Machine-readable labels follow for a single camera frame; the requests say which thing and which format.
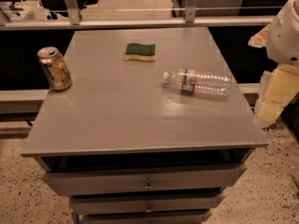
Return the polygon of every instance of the can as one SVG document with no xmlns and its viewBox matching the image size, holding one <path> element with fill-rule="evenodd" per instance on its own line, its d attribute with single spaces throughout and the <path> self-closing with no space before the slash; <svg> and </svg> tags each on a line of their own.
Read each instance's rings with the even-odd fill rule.
<svg viewBox="0 0 299 224">
<path fill-rule="evenodd" d="M 64 91 L 72 85 L 72 78 L 63 54 L 55 47 L 40 49 L 37 53 L 50 86 L 55 91 Z"/>
</svg>

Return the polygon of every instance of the drawer front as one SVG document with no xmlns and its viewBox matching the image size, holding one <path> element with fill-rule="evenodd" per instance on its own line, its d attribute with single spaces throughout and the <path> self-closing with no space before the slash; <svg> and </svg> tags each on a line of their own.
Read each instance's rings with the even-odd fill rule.
<svg viewBox="0 0 299 224">
<path fill-rule="evenodd" d="M 44 181 L 58 195 L 64 196 L 204 189 L 232 186 L 245 170 L 245 164 L 223 164 L 106 172 L 47 173 L 44 175 Z"/>
<path fill-rule="evenodd" d="M 87 216 L 87 224 L 199 224 L 210 217 L 210 212 L 167 212 L 155 215 Z"/>
<path fill-rule="evenodd" d="M 216 207 L 224 198 L 221 194 L 131 195 L 105 198 L 75 198 L 70 202 L 80 215 L 113 213 L 155 213 L 161 211 L 198 210 Z"/>
</svg>

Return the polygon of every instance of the green scouring pad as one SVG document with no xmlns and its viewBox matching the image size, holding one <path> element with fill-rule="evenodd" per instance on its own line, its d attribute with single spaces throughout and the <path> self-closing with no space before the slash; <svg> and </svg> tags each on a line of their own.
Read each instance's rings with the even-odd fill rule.
<svg viewBox="0 0 299 224">
<path fill-rule="evenodd" d="M 125 61 L 141 61 L 154 62 L 156 61 L 156 45 L 144 45 L 139 43 L 129 43 L 125 51 Z"/>
</svg>

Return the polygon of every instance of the bottle cap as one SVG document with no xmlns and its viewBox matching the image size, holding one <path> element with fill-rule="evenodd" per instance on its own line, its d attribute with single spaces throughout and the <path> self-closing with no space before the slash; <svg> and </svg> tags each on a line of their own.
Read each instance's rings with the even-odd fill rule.
<svg viewBox="0 0 299 224">
<path fill-rule="evenodd" d="M 164 74 L 163 74 L 163 78 L 164 78 L 164 80 L 165 81 L 169 81 L 169 72 L 164 72 Z"/>
</svg>

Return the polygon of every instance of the water bottle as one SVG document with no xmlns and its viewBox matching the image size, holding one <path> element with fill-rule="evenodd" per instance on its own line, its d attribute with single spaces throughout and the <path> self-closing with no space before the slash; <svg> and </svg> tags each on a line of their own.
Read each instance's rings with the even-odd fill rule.
<svg viewBox="0 0 299 224">
<path fill-rule="evenodd" d="M 208 97 L 225 97 L 229 95 L 232 86 L 231 75 L 191 68 L 164 72 L 164 80 L 176 90 L 196 92 Z"/>
</svg>

